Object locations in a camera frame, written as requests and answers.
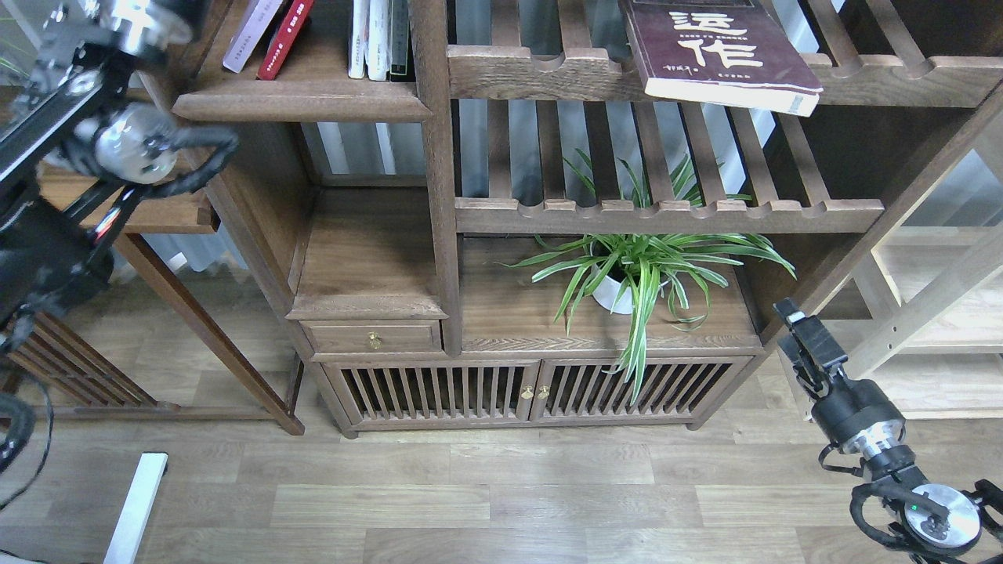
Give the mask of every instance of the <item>book spine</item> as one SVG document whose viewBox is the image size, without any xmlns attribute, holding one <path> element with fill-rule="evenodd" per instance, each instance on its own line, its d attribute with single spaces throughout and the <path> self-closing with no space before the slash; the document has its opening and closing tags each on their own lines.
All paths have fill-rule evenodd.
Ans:
<svg viewBox="0 0 1003 564">
<path fill-rule="evenodd" d="M 370 80 L 386 80 L 390 70 L 390 0 L 369 4 L 369 45 L 366 67 Z"/>
<path fill-rule="evenodd" d="M 293 47 L 293 42 L 303 29 L 307 15 L 313 8 L 314 0 L 294 0 L 286 12 L 286 17 L 282 19 L 282 26 L 279 27 L 275 39 L 269 45 L 268 54 L 258 68 L 258 78 L 262 80 L 275 80 L 282 68 L 282 63 L 289 56 L 289 50 Z"/>
<path fill-rule="evenodd" d="M 390 76 L 407 74 L 407 47 L 410 44 L 410 17 L 407 0 L 390 0 Z"/>
<path fill-rule="evenodd" d="M 282 5 L 282 0 L 252 0 L 248 11 L 244 14 L 237 34 L 230 42 L 227 53 L 223 56 L 223 66 L 228 70 L 240 72 L 244 69 L 254 48 L 261 42 L 265 30 L 272 23 L 276 12 Z"/>
<path fill-rule="evenodd" d="M 366 75 L 366 49 L 369 38 L 369 0 L 354 0 L 352 4 L 352 44 L 348 59 L 348 76 Z"/>
</svg>

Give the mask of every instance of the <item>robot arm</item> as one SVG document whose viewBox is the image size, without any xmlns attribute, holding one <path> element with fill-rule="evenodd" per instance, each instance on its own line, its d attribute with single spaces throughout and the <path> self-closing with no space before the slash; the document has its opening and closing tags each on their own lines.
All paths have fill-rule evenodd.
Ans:
<svg viewBox="0 0 1003 564">
<path fill-rule="evenodd" d="M 107 286 L 111 244 L 139 202 L 202 188 L 236 153 L 234 131 L 179 127 L 125 96 L 133 71 L 161 66 L 169 44 L 198 37 L 209 4 L 89 0 L 86 19 L 70 20 L 61 6 L 46 22 L 35 67 L 14 101 L 15 119 L 0 134 L 0 354 L 28 338 L 36 314 L 63 315 Z M 197 170 L 156 184 L 186 148 L 213 154 Z M 96 182 L 56 210 L 40 197 L 35 178 L 43 159 Z M 80 228 L 119 189 L 103 220 Z M 7 394 L 0 394 L 0 412 L 13 420 L 0 446 L 3 472 L 27 443 L 34 413 Z"/>
<path fill-rule="evenodd" d="M 1003 542 L 1003 528 L 987 511 L 1003 512 L 1000 490 L 987 480 L 979 481 L 974 492 L 930 483 L 905 444 L 905 417 L 873 380 L 847 376 L 843 369 L 847 353 L 821 321 L 805 315 L 789 298 L 773 309 L 790 331 L 780 339 L 780 349 L 814 403 L 812 418 L 829 441 L 818 464 L 865 480 L 854 488 L 850 505 L 858 528 L 889 550 L 909 553 L 920 564 L 960 563 L 955 557 L 978 542 L 982 528 Z M 825 464 L 832 451 L 860 455 L 860 467 Z M 873 497 L 895 518 L 890 532 L 864 518 L 864 504 Z M 988 562 L 1003 563 L 1003 555 Z"/>
</svg>

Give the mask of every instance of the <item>brown book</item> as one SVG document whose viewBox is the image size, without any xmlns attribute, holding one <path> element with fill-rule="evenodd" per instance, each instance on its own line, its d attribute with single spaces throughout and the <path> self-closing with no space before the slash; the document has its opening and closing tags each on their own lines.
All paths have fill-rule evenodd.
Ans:
<svg viewBox="0 0 1003 564">
<path fill-rule="evenodd" d="M 620 0 L 648 95 L 810 115 L 821 83 L 758 0 Z"/>
</svg>

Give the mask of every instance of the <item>red book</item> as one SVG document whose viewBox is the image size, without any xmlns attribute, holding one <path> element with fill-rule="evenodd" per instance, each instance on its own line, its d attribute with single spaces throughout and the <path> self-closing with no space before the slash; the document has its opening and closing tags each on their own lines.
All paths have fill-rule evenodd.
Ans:
<svg viewBox="0 0 1003 564">
<path fill-rule="evenodd" d="M 261 67 L 258 68 L 258 78 L 262 80 L 275 80 L 282 68 L 282 63 L 289 56 L 289 49 L 292 48 L 296 36 L 300 34 L 303 25 L 307 21 L 307 14 L 313 8 L 314 0 L 293 0 L 286 11 L 286 16 L 282 18 L 282 25 L 275 33 L 275 38 L 268 46 L 268 53 Z"/>
</svg>

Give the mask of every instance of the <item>cabinet door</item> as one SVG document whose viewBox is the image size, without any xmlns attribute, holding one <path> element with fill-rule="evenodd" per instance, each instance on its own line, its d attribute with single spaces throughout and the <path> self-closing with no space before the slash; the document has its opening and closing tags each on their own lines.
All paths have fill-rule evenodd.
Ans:
<svg viewBox="0 0 1003 564">
<path fill-rule="evenodd" d="M 357 428 L 461 428 L 525 422 L 539 361 L 325 364 Z"/>
<path fill-rule="evenodd" d="M 750 356 L 649 359 L 637 401 L 633 382 L 613 360 L 544 360 L 530 420 L 554 425 L 604 421 L 688 422 L 692 413 Z"/>
</svg>

